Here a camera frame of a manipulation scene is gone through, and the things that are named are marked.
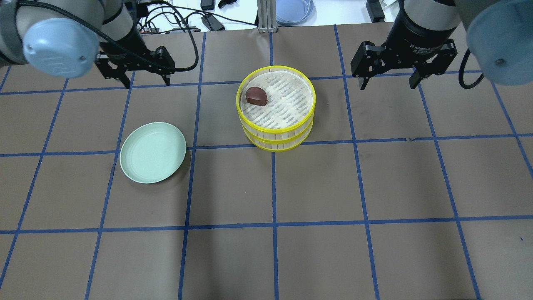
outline white table surface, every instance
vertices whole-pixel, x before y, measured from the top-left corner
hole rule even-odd
[[[350,23],[370,23],[370,16],[368,15],[365,7],[366,0],[313,0],[315,10],[311,16],[304,23],[299,26],[321,26],[321,25],[333,25],[333,24],[350,24]],[[176,6],[184,6],[192,9],[201,9],[200,0],[172,0],[169,1]],[[215,0],[215,10],[210,11],[216,14],[223,15],[227,18],[242,20],[253,23],[257,14],[257,1],[256,0],[237,0],[237,2],[226,5],[222,9],[218,8],[219,0]],[[192,11],[179,9],[181,14],[185,17]],[[385,9],[385,21],[393,21],[394,17],[390,10]],[[189,25],[196,26],[202,31],[207,31],[200,19],[200,15],[195,14],[189,18]],[[254,26],[246,25],[242,23],[236,23],[227,21],[222,18],[218,18],[226,30],[237,29],[250,29]],[[172,29],[173,26],[168,23],[164,16],[159,16],[154,20],[154,23],[161,30]]]

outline black cable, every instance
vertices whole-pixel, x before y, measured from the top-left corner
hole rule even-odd
[[[49,10],[52,10],[52,11],[55,11],[57,13],[60,13],[66,17],[69,17],[71,19],[73,19],[74,21],[80,23],[81,25],[87,27],[88,29],[90,29],[92,32],[98,34],[100,37],[102,37],[104,40],[108,41],[110,44],[112,44],[113,46],[121,49],[122,51],[124,51],[125,53],[131,55],[132,57],[134,57],[135,59],[137,59],[138,61],[141,61],[145,64],[148,64],[148,65],[152,65],[154,67],[157,67],[159,69],[165,69],[165,70],[172,70],[174,72],[185,72],[185,71],[190,71],[190,70],[193,70],[197,65],[198,65],[198,48],[196,47],[196,42],[192,36],[192,32],[189,28],[189,26],[187,24],[185,24],[186,28],[187,28],[187,31],[189,33],[189,36],[191,38],[191,41],[192,41],[192,46],[194,47],[194,50],[195,50],[195,62],[194,64],[192,64],[192,66],[190,67],[186,67],[186,68],[171,68],[171,67],[167,67],[167,66],[162,66],[154,61],[150,61],[140,55],[138,55],[137,53],[127,49],[126,47],[120,45],[119,43],[117,43],[117,41],[113,40],[112,38],[110,38],[107,34],[103,33],[101,30],[99,30],[98,28],[94,27],[93,25],[91,25],[90,23],[86,22],[85,20],[79,18],[78,16],[60,8],[60,7],[57,7],[55,5],[51,5],[51,4],[48,4],[48,3],[44,3],[44,2],[33,2],[33,1],[28,1],[28,0],[19,0],[18,3],[17,3],[19,6],[33,6],[33,7],[40,7],[40,8],[43,8],[43,9],[49,9]]]
[[[159,7],[161,9],[161,11],[165,11],[165,7],[164,6],[160,6]],[[167,19],[168,23],[172,24],[172,25],[180,25],[180,21],[179,19],[176,17],[176,15],[174,14],[174,19],[176,20],[176,22],[172,22],[170,21],[170,19],[167,17],[167,15],[165,15],[165,19]]]
[[[485,75],[481,74],[481,75],[479,75],[479,78],[476,81],[474,81],[474,83],[465,84],[465,80],[464,80],[465,67],[466,67],[466,62],[468,61],[468,57],[469,56],[470,56],[470,49],[466,49],[465,56],[463,56],[463,60],[461,61],[461,65],[459,66],[459,85],[463,89],[471,89],[471,88],[475,87],[485,77]]]
[[[154,22],[149,22],[148,23],[148,29],[150,30],[150,32],[154,32],[153,29],[157,29],[157,26],[154,24]]]
[[[203,13],[210,13],[210,14],[215,15],[215,16],[217,16],[217,17],[220,17],[220,18],[222,18],[222,19],[226,19],[226,20],[229,20],[229,21],[238,22],[238,23],[243,23],[243,24],[252,25],[252,26],[257,27],[257,25],[256,25],[256,24],[253,24],[253,23],[244,22],[244,21],[239,21],[239,20],[235,20],[235,19],[230,19],[230,18],[224,17],[223,15],[219,15],[219,14],[212,13],[212,12],[208,12],[208,11],[197,10],[197,9],[191,9],[191,8],[183,7],[183,6],[174,6],[174,5],[172,5],[172,4],[170,4],[170,3],[166,2],[166,1],[162,1],[162,0],[154,0],[154,1],[150,2],[150,4],[161,4],[161,3],[167,4],[168,6],[171,6],[171,7],[174,8],[174,9],[183,9],[183,10],[197,11],[197,12],[203,12]]]
[[[160,15],[167,15],[167,14],[174,15],[174,13],[173,13],[173,12],[170,12],[170,11],[160,12],[160,13],[154,15],[152,18],[150,18],[150,19],[147,20],[146,22],[144,22],[144,25],[142,25],[141,30],[142,30],[144,27],[146,27],[149,23],[152,23],[152,24],[153,24],[153,20],[154,20],[155,18],[157,18],[158,16],[160,16]]]
[[[152,35],[152,34],[167,34],[167,33],[171,33],[171,32],[174,32],[174,31],[183,31],[185,32],[185,29],[184,28],[172,28],[170,30],[166,30],[166,31],[160,31],[160,32],[156,32],[156,33],[145,33],[147,35]],[[200,28],[191,28],[192,32],[201,32]]]
[[[192,15],[194,15],[194,14],[199,14],[199,15],[202,15],[202,16],[206,15],[205,12],[193,11],[193,12],[191,12],[190,14],[188,14],[188,15],[185,17],[185,21],[187,21],[187,23],[189,23],[189,18],[190,18]]]

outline black device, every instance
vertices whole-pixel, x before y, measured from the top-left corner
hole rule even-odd
[[[203,11],[212,11],[215,9],[215,0],[201,0],[200,7]]]
[[[235,2],[237,2],[237,0],[220,0],[219,9],[222,9],[224,6],[226,6],[228,4],[233,4]]]
[[[214,15],[206,14],[201,18],[202,23],[211,31],[226,30],[224,25],[218,21]]]
[[[422,79],[432,74],[444,74],[457,55],[454,40],[449,38],[460,22],[458,14],[453,13],[455,3],[451,0],[435,0],[438,4],[435,5],[433,0],[418,1],[398,1],[400,12],[381,46],[369,41],[360,44],[351,61],[351,70],[352,76],[359,79],[361,90],[377,74],[413,67],[416,70],[409,78],[409,86],[414,89]],[[425,8],[421,4],[424,3],[428,3],[429,8],[438,9],[433,12],[426,10],[425,14],[421,14],[420,9]],[[427,62],[435,55],[432,62]]]
[[[379,3],[379,0],[367,0],[366,8],[372,23],[385,21],[385,13],[383,13],[383,9],[381,8],[381,3]]]

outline power adapter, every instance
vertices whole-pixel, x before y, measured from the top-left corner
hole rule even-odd
[[[204,23],[205,27],[211,31],[226,30],[224,25],[222,25],[222,23],[220,23],[220,21],[218,21],[212,14],[206,14],[201,18],[201,21]]]
[[[201,0],[200,7],[203,11],[212,11],[215,9],[215,0]]]

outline yellow steamer rim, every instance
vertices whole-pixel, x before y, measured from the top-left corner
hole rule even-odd
[[[244,115],[240,106],[240,100],[243,96],[244,88],[248,83],[260,75],[275,71],[286,71],[302,79],[310,88],[313,101],[311,109],[303,119],[292,126],[279,129],[265,128],[254,124]],[[269,66],[253,71],[243,80],[243,82],[241,82],[236,96],[237,112],[246,137],[248,137],[250,142],[255,146],[263,150],[275,152],[290,150],[305,141],[313,127],[316,102],[317,95],[309,78],[307,78],[302,72],[286,66]]]

